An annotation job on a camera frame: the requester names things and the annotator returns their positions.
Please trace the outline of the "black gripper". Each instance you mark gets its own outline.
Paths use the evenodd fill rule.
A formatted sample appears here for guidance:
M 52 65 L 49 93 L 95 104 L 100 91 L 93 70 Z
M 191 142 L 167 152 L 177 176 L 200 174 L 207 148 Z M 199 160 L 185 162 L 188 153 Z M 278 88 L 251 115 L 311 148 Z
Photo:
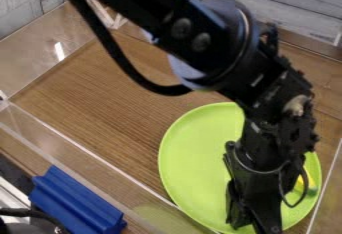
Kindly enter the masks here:
M 244 107 L 240 138 L 225 145 L 224 163 L 231 174 L 225 187 L 225 222 L 234 229 L 251 224 L 256 234 L 283 234 L 280 207 L 296 207 L 307 196 L 287 199 L 299 176 L 307 181 L 306 155 L 319 137 L 312 97 L 292 97 L 263 116 Z

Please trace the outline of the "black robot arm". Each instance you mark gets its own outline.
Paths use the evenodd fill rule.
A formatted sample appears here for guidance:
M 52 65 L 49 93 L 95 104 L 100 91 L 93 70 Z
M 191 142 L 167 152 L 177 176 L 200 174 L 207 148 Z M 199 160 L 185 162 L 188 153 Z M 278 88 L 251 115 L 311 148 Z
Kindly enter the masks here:
M 152 37 L 175 57 L 176 85 L 151 82 L 136 70 L 85 0 L 69 0 L 121 71 L 147 90 L 180 96 L 209 90 L 244 113 L 238 141 L 227 142 L 223 162 L 225 221 L 256 234 L 283 234 L 282 207 L 319 137 L 312 86 L 279 53 L 275 25 L 260 25 L 235 0 L 99 0 Z

